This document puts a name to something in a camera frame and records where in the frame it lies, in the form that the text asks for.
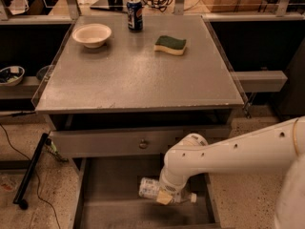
soda can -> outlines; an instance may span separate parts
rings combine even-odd
[[[140,0],[130,0],[127,2],[128,28],[130,31],[142,31],[142,3]]]

white robotic arm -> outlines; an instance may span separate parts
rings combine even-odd
[[[190,134],[166,153],[160,186],[174,195],[189,177],[201,173],[288,170],[304,153],[305,116],[212,145]]]

white bowl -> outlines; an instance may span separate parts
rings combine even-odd
[[[112,30],[102,24],[88,24],[74,30],[72,37],[76,42],[85,47],[95,49],[101,47],[107,38],[112,35]]]
[[[23,75],[25,74],[25,69],[23,69],[20,66],[9,66],[7,68],[4,68],[0,71],[0,73],[2,73],[3,71],[7,71],[9,70],[10,73],[16,73],[18,76],[15,76],[13,78],[11,78],[10,80],[8,80],[7,82],[0,82],[0,86],[16,86],[18,85],[22,79],[23,79]]]

